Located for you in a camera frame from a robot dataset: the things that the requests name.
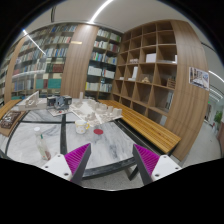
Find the tiled floor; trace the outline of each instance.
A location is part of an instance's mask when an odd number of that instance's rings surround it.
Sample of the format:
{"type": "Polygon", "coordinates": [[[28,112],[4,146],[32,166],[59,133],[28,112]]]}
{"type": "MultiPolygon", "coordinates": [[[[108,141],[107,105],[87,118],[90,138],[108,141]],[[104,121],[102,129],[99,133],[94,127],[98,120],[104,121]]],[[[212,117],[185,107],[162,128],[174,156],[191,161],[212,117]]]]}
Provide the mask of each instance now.
{"type": "MultiPolygon", "coordinates": [[[[185,159],[180,162],[178,159],[171,156],[171,158],[182,168],[220,159],[220,157],[221,151],[219,142],[212,131],[212,127],[205,122],[203,123],[198,137],[185,159]]],[[[120,171],[105,177],[82,181],[81,186],[84,188],[100,190],[126,190],[140,188],[143,186],[140,174],[138,174],[132,181],[129,181],[127,177],[127,174],[130,175],[134,168],[135,167],[131,167],[127,171],[120,171]]]]}

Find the framed picture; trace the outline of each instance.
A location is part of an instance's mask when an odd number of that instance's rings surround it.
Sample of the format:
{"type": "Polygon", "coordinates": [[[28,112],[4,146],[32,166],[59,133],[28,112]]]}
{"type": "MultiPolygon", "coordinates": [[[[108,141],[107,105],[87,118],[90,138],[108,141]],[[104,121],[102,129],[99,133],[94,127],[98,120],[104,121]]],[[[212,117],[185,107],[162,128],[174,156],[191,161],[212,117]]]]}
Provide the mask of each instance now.
{"type": "Polygon", "coordinates": [[[209,74],[200,69],[189,67],[189,83],[209,91],[209,74]]]}

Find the bottle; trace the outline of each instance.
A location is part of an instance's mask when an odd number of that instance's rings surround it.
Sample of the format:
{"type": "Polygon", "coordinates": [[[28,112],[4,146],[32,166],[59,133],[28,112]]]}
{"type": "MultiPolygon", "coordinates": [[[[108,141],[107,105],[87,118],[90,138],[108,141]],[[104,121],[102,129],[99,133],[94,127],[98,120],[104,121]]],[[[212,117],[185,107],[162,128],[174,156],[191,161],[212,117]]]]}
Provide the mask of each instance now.
{"type": "Polygon", "coordinates": [[[36,135],[36,144],[37,148],[41,154],[42,159],[44,160],[50,160],[51,154],[47,148],[47,144],[45,140],[43,139],[43,135],[40,131],[39,127],[34,128],[35,135],[36,135]]]}

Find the table leg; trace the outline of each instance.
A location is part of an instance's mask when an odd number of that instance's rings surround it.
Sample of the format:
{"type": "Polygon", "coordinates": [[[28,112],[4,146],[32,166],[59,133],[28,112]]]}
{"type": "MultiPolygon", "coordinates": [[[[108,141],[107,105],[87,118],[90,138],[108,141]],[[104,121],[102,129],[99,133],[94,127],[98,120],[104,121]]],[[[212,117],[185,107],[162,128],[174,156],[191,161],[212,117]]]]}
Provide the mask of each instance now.
{"type": "Polygon", "coordinates": [[[130,181],[132,181],[134,178],[135,178],[135,176],[138,174],[138,172],[139,172],[139,170],[138,170],[138,166],[136,166],[135,167],[135,169],[134,169],[134,171],[131,173],[131,175],[128,177],[128,179],[130,180],[130,181]]]}

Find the pink object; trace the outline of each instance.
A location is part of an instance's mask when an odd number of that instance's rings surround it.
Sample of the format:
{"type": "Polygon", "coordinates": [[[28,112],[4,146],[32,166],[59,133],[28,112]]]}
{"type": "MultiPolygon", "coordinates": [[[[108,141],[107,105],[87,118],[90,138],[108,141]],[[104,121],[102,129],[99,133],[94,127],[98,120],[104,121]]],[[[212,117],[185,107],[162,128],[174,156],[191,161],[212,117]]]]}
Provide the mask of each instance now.
{"type": "Polygon", "coordinates": [[[102,135],[103,134],[103,130],[101,130],[101,129],[95,129],[94,130],[94,133],[97,134],[97,135],[102,135]]]}
{"type": "Polygon", "coordinates": [[[82,161],[83,155],[88,148],[89,144],[83,145],[73,151],[67,153],[65,155],[65,160],[72,171],[72,175],[76,171],[77,167],[79,166],[80,162],[82,161]]]}
{"type": "Polygon", "coordinates": [[[154,152],[151,152],[150,150],[146,148],[143,148],[140,145],[134,144],[134,146],[139,152],[142,162],[144,163],[146,170],[151,176],[160,156],[158,156],[157,154],[155,154],[154,152]]]}

